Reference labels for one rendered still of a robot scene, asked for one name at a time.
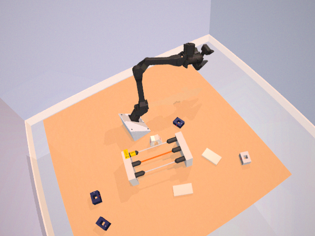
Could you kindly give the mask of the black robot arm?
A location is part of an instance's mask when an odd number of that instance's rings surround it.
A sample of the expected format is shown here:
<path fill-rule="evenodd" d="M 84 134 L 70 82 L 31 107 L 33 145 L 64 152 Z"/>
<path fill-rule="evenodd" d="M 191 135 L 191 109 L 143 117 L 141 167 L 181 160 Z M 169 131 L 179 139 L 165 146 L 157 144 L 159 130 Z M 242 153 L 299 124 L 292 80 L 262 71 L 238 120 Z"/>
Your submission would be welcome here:
<path fill-rule="evenodd" d="M 148 101 L 144 98 L 142 78 L 143 73 L 150 65 L 172 65 L 172 66 L 183 66 L 186 69 L 188 65 L 195 63 L 195 57 L 193 54 L 200 54 L 194 43 L 186 43 L 183 45 L 183 51 L 176 55 L 171 55 L 169 57 L 162 58 L 144 58 L 141 62 L 132 68 L 133 75 L 136 81 L 137 91 L 138 91 L 138 104 L 134 105 L 134 109 L 129 116 L 131 121 L 139 122 L 140 116 L 143 116 L 148 112 Z M 183 57 L 181 57 L 183 56 Z"/>

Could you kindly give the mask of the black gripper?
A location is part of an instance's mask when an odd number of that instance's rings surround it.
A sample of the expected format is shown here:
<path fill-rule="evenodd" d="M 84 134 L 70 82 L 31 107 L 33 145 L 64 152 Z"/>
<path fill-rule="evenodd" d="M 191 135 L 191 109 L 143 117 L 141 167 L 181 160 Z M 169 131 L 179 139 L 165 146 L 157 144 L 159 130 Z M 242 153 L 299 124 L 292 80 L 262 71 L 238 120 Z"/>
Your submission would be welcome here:
<path fill-rule="evenodd" d="M 195 63 L 192 64 L 195 70 L 200 70 L 204 66 L 205 63 L 207 63 L 207 60 L 204 60 L 203 56 L 210 55 L 214 52 L 214 50 L 211 50 L 210 47 L 207 44 L 203 44 L 201 48 L 202 52 L 200 54 L 193 54 L 195 57 Z"/>

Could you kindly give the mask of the cream flat rectangular block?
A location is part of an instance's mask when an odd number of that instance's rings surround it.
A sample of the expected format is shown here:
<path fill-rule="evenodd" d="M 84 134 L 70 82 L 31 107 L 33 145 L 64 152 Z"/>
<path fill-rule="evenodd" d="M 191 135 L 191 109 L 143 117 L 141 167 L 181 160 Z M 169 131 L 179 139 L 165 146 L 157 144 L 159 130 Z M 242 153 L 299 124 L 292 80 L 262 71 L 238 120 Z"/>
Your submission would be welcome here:
<path fill-rule="evenodd" d="M 174 196 L 192 194 L 193 188 L 191 183 L 173 185 Z"/>
<path fill-rule="evenodd" d="M 201 156 L 206 158 L 211 163 L 214 163 L 215 165 L 217 165 L 221 159 L 221 157 L 218 154 L 216 154 L 215 152 L 211 151 L 208 148 L 205 149 Z"/>

